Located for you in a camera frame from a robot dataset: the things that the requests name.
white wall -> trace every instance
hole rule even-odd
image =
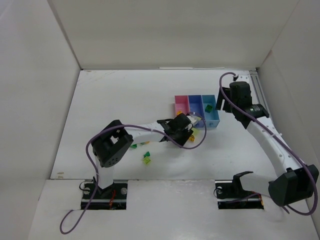
[[[290,147],[320,169],[320,2],[300,0],[258,71],[272,119]],[[320,233],[320,207],[313,216]]]
[[[0,239],[28,238],[79,71],[46,0],[0,2]]]
[[[298,0],[49,0],[82,68],[259,67]]]

white floor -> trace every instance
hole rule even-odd
[[[79,209],[81,180],[47,180],[29,240],[317,240],[311,217],[287,214],[271,199],[265,210],[218,210],[212,180],[132,180],[126,210],[87,211],[77,228],[62,235],[59,225]],[[306,212],[305,201],[293,204]],[[72,212],[69,230],[81,210]]]
[[[215,70],[98,70],[81,71],[51,174],[52,179],[91,179],[94,169],[85,145],[111,121],[124,124],[152,123],[175,116],[175,95],[219,93]],[[249,82],[248,71],[237,70],[239,81]],[[224,79],[229,86],[231,77]],[[251,84],[254,103],[256,94]],[[115,166],[117,180],[231,179],[243,171],[275,176],[257,141],[231,113],[219,111],[220,123],[209,131],[197,149],[183,150],[170,142],[150,143],[129,149]],[[203,133],[197,136],[200,141]],[[149,151],[152,162],[145,166]]]

